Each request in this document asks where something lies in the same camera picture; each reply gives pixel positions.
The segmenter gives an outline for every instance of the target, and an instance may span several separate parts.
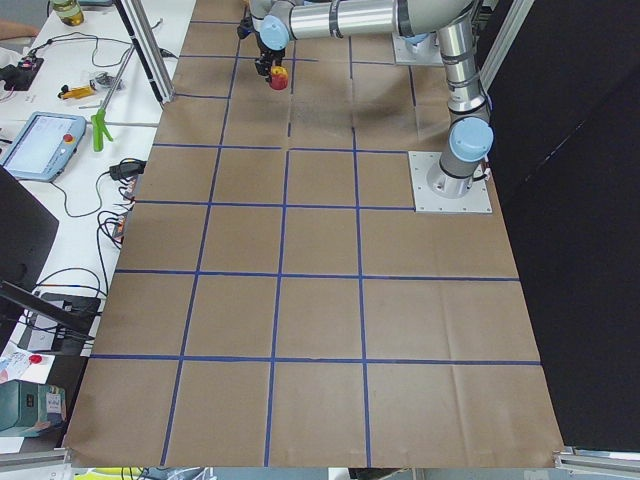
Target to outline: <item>teal box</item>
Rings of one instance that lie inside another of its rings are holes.
[[[0,437],[37,437],[67,420],[65,392],[23,380],[0,384]]]

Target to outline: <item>tablet device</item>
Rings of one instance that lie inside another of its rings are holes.
[[[35,112],[0,162],[17,179],[50,182],[64,170],[85,129],[84,117]]]

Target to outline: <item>person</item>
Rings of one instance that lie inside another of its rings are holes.
[[[36,37],[40,29],[26,23],[12,22],[0,18],[0,40],[20,37]],[[15,64],[22,58],[18,52],[0,47],[0,68]]]

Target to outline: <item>black monitor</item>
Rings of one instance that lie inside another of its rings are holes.
[[[31,292],[56,238],[58,220],[0,167],[0,279]],[[0,345],[7,344],[23,307],[0,298]]]

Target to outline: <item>cardboard tabletop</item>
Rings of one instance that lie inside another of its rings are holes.
[[[79,465],[543,467],[562,448],[500,206],[416,214],[444,72],[391,39],[256,75],[198,0],[66,445]]]

